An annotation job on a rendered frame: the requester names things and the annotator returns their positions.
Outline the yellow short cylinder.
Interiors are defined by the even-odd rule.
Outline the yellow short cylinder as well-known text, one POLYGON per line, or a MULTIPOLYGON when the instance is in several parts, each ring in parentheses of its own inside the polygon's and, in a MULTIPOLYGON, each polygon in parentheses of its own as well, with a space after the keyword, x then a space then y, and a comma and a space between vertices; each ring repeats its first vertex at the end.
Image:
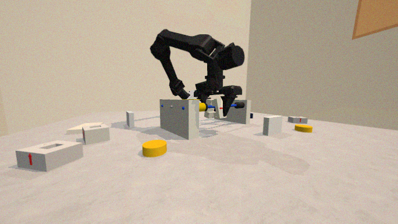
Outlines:
POLYGON ((157 157, 167 152, 167 142, 164 140, 151 140, 142 146, 142 154, 145 157, 157 157))
POLYGON ((312 126, 309 125, 300 125, 296 124, 295 125, 295 130, 296 131, 301 131, 301 132, 306 132, 306 133, 312 133, 312 126))

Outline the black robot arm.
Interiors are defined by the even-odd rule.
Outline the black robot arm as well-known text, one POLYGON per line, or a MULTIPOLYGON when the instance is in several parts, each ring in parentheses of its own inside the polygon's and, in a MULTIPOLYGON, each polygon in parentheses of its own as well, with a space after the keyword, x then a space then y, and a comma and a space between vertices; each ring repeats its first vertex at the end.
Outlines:
MULTIPOLYGON (((234 42, 225 46, 208 34, 189 36, 167 29, 162 30, 150 46, 150 52, 161 62, 170 80, 169 87, 172 94, 178 95, 181 99, 187 99, 190 94, 184 90, 183 82, 176 76, 170 60, 170 46, 189 52, 193 58, 207 63, 207 73, 211 71, 223 72, 223 70, 241 66, 244 62, 244 50, 238 45, 235 46, 234 42)), ((216 76, 208 77, 206 81, 195 85, 197 93, 207 93, 213 89, 219 91, 216 76)))

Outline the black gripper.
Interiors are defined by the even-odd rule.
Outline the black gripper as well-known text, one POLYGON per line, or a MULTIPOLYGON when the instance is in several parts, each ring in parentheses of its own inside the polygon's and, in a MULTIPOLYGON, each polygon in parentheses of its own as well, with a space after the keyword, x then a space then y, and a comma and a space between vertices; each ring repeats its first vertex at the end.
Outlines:
POLYGON ((229 111, 231 104, 233 103, 234 99, 237 97, 236 95, 242 95, 242 89, 240 86, 235 86, 235 85, 223 87, 223 79, 225 79, 225 76, 221 71, 208 72, 207 76, 205 76, 205 79, 207 79, 208 77, 213 78, 213 76, 216 76, 216 78, 218 79, 219 92, 213 89, 211 91, 208 91, 207 93, 197 93, 197 90, 195 90, 194 97, 200 99, 201 103, 206 103, 207 99, 211 99, 211 97, 209 97, 210 95, 224 94, 225 96, 221 96, 221 99, 223 101, 223 116, 225 117, 229 111))

